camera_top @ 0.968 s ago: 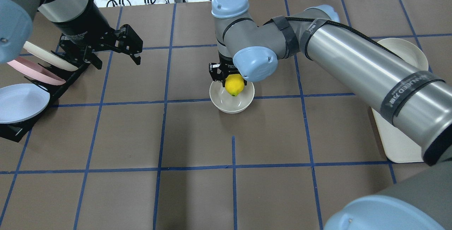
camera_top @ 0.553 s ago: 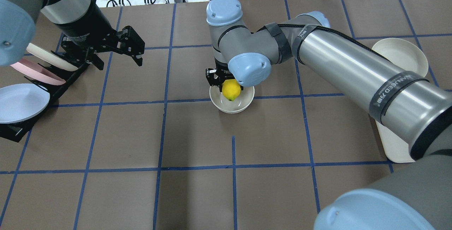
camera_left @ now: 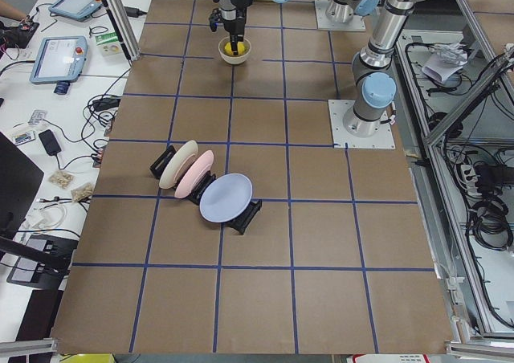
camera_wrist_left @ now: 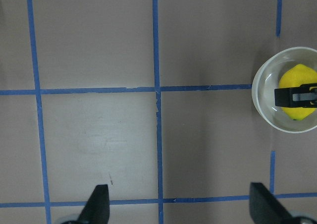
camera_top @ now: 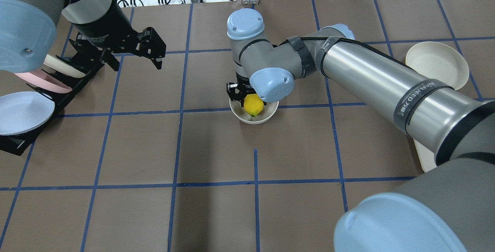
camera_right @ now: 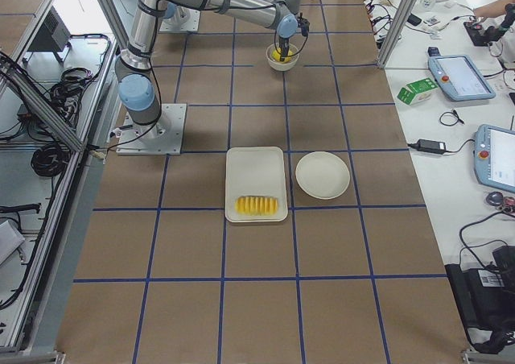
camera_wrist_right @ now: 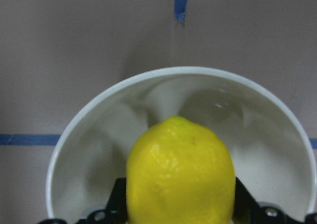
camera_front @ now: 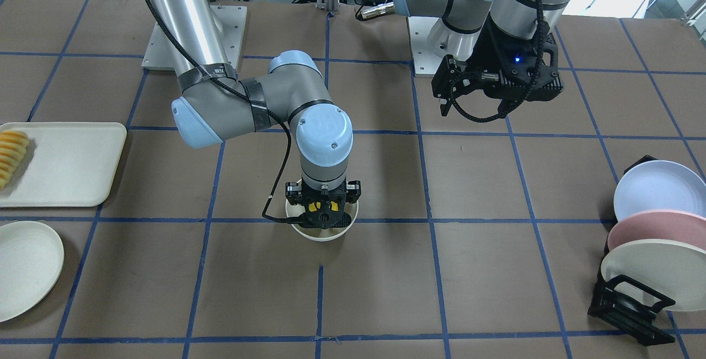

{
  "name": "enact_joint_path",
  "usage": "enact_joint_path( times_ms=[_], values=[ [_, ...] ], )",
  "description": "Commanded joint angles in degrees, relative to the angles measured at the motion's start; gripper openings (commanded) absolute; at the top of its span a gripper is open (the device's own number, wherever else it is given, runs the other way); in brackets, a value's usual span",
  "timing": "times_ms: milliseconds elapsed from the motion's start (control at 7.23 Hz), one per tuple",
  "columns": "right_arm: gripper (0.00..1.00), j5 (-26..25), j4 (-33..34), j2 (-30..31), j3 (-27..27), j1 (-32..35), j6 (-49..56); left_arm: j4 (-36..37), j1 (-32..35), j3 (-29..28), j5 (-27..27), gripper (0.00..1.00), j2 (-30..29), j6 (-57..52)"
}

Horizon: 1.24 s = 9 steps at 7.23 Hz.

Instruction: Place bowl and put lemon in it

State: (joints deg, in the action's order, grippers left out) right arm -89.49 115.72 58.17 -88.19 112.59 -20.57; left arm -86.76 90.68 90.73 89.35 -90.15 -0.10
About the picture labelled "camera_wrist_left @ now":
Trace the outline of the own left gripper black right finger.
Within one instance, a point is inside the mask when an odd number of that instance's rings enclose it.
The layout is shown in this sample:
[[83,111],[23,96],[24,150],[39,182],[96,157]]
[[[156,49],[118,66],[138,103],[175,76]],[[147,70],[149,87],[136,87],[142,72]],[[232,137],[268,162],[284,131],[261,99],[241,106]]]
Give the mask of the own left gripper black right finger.
[[296,224],[281,203],[260,182],[252,182],[249,190],[249,213],[255,224]]

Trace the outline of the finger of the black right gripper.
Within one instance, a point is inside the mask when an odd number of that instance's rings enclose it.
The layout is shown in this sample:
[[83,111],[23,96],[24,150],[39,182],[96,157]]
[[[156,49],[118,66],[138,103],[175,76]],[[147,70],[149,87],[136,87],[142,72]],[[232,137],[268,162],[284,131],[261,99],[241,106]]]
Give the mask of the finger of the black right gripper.
[[274,90],[275,105],[284,108],[316,108],[317,85],[302,84],[299,87]]

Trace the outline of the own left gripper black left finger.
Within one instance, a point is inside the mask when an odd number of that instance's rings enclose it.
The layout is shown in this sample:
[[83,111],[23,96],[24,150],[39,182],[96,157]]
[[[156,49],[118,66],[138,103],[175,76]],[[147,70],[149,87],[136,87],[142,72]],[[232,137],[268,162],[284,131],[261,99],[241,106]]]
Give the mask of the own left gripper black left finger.
[[108,185],[97,185],[80,213],[77,222],[80,224],[107,224],[109,217]]

